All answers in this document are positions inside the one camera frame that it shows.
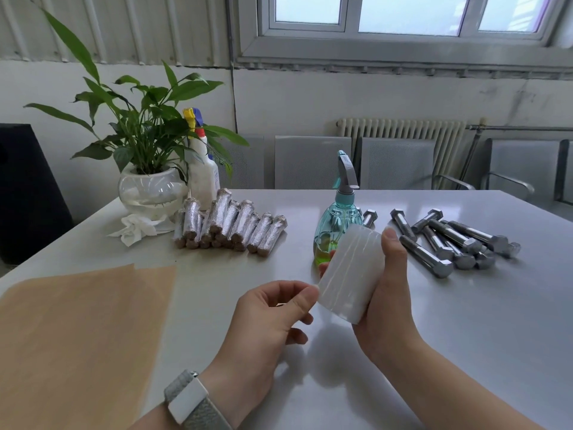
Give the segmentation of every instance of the white tissue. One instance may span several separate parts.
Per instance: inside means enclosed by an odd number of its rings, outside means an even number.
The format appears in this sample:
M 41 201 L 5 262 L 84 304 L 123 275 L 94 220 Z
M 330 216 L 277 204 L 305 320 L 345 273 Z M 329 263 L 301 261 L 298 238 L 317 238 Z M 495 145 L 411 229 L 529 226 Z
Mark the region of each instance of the white tissue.
M 319 282 L 319 303 L 358 324 L 384 271 L 382 236 L 360 225 L 350 225 Z
M 162 215 L 159 220 L 130 214 L 122 218 L 121 223 L 125 225 L 125 228 L 108 235 L 108 237 L 121 237 L 121 242 L 127 247 L 137 243 L 145 236 L 164 234 L 175 229 L 175 224 L 168 219 L 166 214 Z

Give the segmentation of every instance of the window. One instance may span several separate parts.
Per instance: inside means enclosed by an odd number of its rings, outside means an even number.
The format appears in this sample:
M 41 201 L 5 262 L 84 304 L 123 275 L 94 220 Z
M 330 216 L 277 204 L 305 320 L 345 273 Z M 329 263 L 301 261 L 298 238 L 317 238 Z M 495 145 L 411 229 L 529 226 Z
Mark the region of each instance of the window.
M 566 68 L 573 51 L 550 41 L 566 1 L 235 0 L 232 8 L 238 61 Z M 568 11 L 573 21 L 573 4 Z

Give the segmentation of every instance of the bolt head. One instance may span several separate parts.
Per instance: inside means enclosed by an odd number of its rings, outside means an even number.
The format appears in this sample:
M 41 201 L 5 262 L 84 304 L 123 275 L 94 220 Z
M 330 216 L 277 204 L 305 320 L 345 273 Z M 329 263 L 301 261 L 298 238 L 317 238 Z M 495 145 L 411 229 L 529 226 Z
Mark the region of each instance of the bolt head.
M 448 277 L 454 271 L 454 264 L 448 260 L 440 260 L 437 262 L 433 267 L 432 271 L 434 274 L 443 279 L 444 277 Z
M 477 241 L 475 238 L 468 238 L 466 241 L 463 242 L 462 247 L 460 248 L 462 252 L 469 253 L 470 255 L 474 255 L 481 251 L 482 248 L 481 241 Z
M 443 218 L 442 210 L 439 210 L 437 208 L 432 208 L 430 211 L 428 211 L 428 214 L 432 214 L 432 213 L 437 214 L 437 216 L 435 217 L 436 220 L 440 220 L 441 218 Z
M 364 215 L 372 216 L 372 222 L 374 222 L 378 218 L 378 213 L 376 210 L 366 210 Z
M 476 265 L 476 259 L 468 253 L 461 253 L 454 257 L 454 264 L 460 270 L 469 270 Z
M 515 258 L 516 255 L 521 251 L 521 245 L 519 243 L 509 243 L 507 250 L 501 252 L 500 255 L 504 258 Z
M 495 253 L 505 252 L 509 249 L 509 240 L 503 235 L 494 235 L 488 242 L 488 249 Z
M 496 259 L 492 252 L 484 253 L 478 252 L 476 253 L 476 267 L 479 270 L 487 270 L 488 268 L 493 267 L 496 263 Z
M 391 216 L 391 218 L 396 217 L 396 215 L 398 215 L 398 214 L 401 214 L 401 215 L 403 215 L 404 217 L 406 216 L 406 215 L 404 214 L 404 210 L 397 210 L 397 209 L 395 208 L 395 209 L 393 209 L 392 211 L 390 211 L 390 216 Z
M 451 248 L 439 248 L 435 255 L 441 260 L 451 261 L 454 259 L 454 251 Z

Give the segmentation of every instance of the parchment paper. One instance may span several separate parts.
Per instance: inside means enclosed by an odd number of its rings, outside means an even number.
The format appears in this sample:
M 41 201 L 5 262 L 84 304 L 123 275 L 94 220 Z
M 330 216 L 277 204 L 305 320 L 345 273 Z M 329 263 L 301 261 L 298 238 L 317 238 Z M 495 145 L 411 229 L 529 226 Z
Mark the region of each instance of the parchment paper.
M 175 266 L 20 282 L 0 299 L 0 428 L 118 429 L 139 415 Z

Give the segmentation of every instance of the metal bolt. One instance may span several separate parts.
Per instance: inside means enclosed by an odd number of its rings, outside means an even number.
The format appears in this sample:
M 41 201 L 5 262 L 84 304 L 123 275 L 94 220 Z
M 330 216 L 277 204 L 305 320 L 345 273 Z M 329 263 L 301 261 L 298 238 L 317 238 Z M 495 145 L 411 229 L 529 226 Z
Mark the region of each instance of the metal bolt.
M 509 243 L 508 248 L 503 251 L 500 252 L 500 255 L 503 256 L 504 258 L 515 258 L 517 256 L 517 254 L 521 251 L 521 245 L 519 243 Z
M 406 221 L 406 217 L 404 215 L 403 210 L 393 209 L 390 212 L 390 216 L 392 217 L 392 220 L 394 220 L 396 222 L 396 224 L 398 225 L 398 228 L 400 228 L 400 231 L 402 231 L 402 234 L 404 234 L 408 238 L 413 239 L 414 241 L 418 240 L 418 237 L 416 237 L 416 234 L 414 234 L 414 232 L 412 231 L 412 228 L 410 227 L 410 225 Z
M 454 271 L 454 265 L 451 261 L 440 260 L 432 253 L 421 247 L 413 239 L 400 236 L 400 243 L 408 249 L 432 274 L 439 278 L 448 277 Z
M 422 234 L 426 236 L 427 240 L 432 246 L 432 249 L 434 249 L 435 255 L 439 259 L 448 261 L 454 259 L 454 251 L 442 241 L 442 238 L 436 234 L 432 228 L 426 226 L 422 230 Z
M 456 243 L 462 252 L 473 255 L 481 250 L 481 241 L 477 241 L 475 238 L 466 237 L 465 235 L 460 234 L 458 231 L 455 231 L 449 225 L 445 225 L 441 222 L 438 222 L 437 220 L 431 219 L 428 222 L 428 226 Z
M 413 226 L 412 231 L 419 234 L 422 230 L 427 226 L 428 222 L 432 219 L 439 220 L 443 217 L 442 210 L 438 210 L 436 208 L 431 209 L 428 211 L 428 215 L 421 220 L 418 220 Z
M 371 228 L 374 222 L 376 222 L 377 218 L 378 218 L 378 213 L 375 210 L 366 210 L 366 212 L 364 213 L 364 220 L 362 222 L 362 225 L 364 225 L 367 228 Z
M 487 270 L 488 268 L 493 267 L 495 263 L 496 258 L 493 252 L 486 249 L 476 253 L 476 267 L 479 270 Z
M 454 251 L 454 264 L 460 270 L 469 270 L 476 265 L 476 259 L 458 249 L 454 243 L 449 240 L 445 241 L 446 245 Z
M 475 228 L 471 228 L 468 225 L 464 225 L 463 223 L 455 221 L 449 221 L 448 225 L 450 225 L 458 232 L 463 232 L 467 236 L 483 241 L 487 248 L 494 251 L 495 253 L 505 252 L 509 249 L 509 241 L 507 237 L 503 235 L 486 234 L 485 232 L 478 231 Z

